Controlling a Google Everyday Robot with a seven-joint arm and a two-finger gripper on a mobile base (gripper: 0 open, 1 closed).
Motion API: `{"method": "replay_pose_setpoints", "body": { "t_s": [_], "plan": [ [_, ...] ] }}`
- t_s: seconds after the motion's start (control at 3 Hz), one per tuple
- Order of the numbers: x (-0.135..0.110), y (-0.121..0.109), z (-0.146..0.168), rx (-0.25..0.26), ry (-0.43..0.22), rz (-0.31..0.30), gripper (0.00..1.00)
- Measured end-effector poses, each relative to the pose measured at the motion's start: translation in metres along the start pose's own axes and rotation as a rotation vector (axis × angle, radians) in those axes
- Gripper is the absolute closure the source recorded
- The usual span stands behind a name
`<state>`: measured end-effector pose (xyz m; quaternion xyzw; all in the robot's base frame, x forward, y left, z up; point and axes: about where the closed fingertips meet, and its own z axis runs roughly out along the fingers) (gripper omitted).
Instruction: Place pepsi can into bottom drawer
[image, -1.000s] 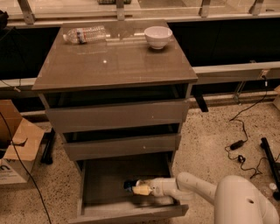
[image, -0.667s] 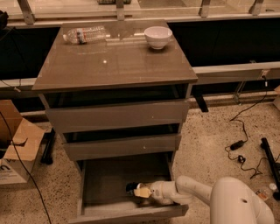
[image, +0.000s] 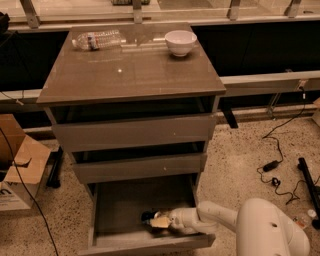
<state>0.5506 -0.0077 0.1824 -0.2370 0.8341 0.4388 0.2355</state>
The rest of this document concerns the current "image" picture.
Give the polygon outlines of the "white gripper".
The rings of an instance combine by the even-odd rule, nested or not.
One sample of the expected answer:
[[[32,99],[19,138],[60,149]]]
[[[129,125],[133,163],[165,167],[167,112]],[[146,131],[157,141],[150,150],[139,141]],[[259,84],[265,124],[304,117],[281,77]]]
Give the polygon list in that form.
[[[169,218],[161,216],[150,220],[153,228],[168,228],[169,226],[183,232],[196,232],[199,217],[195,208],[177,208],[169,213]]]

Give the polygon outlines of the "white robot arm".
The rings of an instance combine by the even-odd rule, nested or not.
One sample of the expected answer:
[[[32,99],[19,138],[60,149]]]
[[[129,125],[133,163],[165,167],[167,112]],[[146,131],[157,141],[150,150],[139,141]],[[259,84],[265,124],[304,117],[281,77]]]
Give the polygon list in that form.
[[[309,256],[311,250],[305,231],[276,205],[260,198],[246,200],[238,211],[202,201],[194,208],[152,213],[146,223],[205,234],[221,224],[236,234],[237,256]]]

